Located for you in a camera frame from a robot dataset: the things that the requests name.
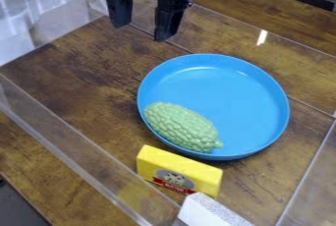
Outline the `blue round tray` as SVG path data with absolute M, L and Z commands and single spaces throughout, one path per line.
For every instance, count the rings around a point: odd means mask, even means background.
M 162 143 L 211 161 L 239 159 L 265 149 L 281 137 L 290 118 L 278 82 L 255 65 L 221 54 L 182 55 L 155 66 L 138 85 L 137 110 L 153 102 L 181 105 L 210 120 L 221 148 L 199 153 Z

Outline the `green bitter melon toy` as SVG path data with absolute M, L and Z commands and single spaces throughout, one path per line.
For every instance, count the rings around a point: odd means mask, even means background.
M 222 147 L 218 131 L 197 112 L 169 103 L 154 102 L 143 108 L 143 118 L 153 131 L 179 147 L 209 153 Z

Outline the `yellow butter block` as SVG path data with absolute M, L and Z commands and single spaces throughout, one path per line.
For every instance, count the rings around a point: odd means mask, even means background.
M 171 152 L 143 145 L 135 156 L 135 173 L 155 185 L 183 195 L 217 197 L 222 171 Z

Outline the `white sponge block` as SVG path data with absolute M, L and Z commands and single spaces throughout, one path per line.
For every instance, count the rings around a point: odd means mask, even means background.
M 193 193 L 185 197 L 177 218 L 187 226 L 254 226 L 202 193 Z

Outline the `clear acrylic enclosure wall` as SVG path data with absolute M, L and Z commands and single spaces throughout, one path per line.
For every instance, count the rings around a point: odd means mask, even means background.
M 158 145 L 138 116 L 149 71 L 218 53 L 279 83 L 289 120 L 275 142 L 218 163 L 218 202 L 254 226 L 336 226 L 336 13 L 291 0 L 195 0 L 178 33 L 151 38 L 153 4 L 131 24 L 106 17 L 0 69 L 0 174 L 51 226 L 167 226 L 182 196 L 139 179 Z

